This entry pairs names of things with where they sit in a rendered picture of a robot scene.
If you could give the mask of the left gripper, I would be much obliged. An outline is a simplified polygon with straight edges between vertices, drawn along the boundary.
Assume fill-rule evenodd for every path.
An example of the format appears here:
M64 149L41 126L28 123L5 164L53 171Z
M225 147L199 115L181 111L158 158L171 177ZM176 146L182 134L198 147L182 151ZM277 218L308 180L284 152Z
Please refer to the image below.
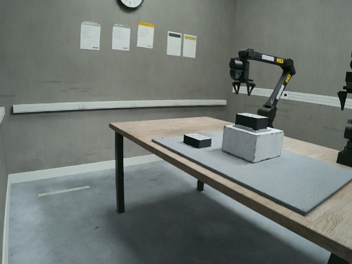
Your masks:
M347 88L346 86L343 86L343 89L346 91L339 91L337 92L339 100L340 100L340 105L341 105L341 110L343 111L344 106L345 106L345 101L347 98L347 93L352 94L352 89Z

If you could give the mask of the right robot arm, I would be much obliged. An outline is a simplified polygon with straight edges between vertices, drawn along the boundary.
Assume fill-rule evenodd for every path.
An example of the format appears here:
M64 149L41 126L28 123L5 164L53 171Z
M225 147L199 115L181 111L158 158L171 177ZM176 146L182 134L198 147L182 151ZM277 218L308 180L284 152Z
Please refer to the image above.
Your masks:
M263 104L257 111L258 116L268 117L268 127L273 128L272 122L276 116L277 102L280 99L288 81L295 75L294 62L291 59L278 57L254 49L246 48L240 49L238 52L239 58L231 58L229 62L230 76L232 80L235 79L248 79L248 70L250 62L247 60L255 60L259 62L271 63L280 66L283 69L282 76L274 88L268 101ZM241 70L242 69L242 70ZM290 70L285 70L290 69ZM275 106L275 107L274 107ZM272 107L272 108L271 108ZM270 109L271 108L271 109Z

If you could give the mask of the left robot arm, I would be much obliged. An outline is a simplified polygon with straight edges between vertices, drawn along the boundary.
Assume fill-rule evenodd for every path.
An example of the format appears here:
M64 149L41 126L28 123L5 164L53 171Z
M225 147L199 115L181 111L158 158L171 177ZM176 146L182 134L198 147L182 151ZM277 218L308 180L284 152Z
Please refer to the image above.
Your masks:
M352 89L352 72L346 72L345 82L346 87ZM344 147L344 150L338 152L338 156L352 159L352 119L348 119L345 127L344 138L349 140L347 141L347 145Z

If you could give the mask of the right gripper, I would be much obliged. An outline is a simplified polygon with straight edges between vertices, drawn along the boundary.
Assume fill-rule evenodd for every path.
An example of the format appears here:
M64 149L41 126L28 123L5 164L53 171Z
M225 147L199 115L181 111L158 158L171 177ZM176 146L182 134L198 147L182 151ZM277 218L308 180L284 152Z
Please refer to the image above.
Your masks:
M241 83L246 83L246 86L247 86L247 94L248 94L248 96L250 96L250 94L251 94L252 90L254 89L254 87L256 86L256 84L249 82L249 81L253 81L253 79L249 79L249 72L248 72L248 79L236 79L236 80L238 80L239 82L232 82L232 85L233 85L233 87L234 87L234 90L235 90L236 95L237 95L238 92L239 92ZM235 80L235 81L236 81L236 80ZM236 85L238 86L238 87L237 87L237 90L236 90ZM251 86L251 90L250 90L250 86ZM249 90L250 90L250 91L249 91Z

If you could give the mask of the white plate with round holes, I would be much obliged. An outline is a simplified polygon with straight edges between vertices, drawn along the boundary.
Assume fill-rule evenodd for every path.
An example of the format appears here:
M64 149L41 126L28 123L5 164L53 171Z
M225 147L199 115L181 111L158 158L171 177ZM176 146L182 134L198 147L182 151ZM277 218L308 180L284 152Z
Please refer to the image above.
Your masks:
M249 113L240 113L236 114L235 125L236 124L253 128L253 130L258 131L259 129L267 129L268 117Z

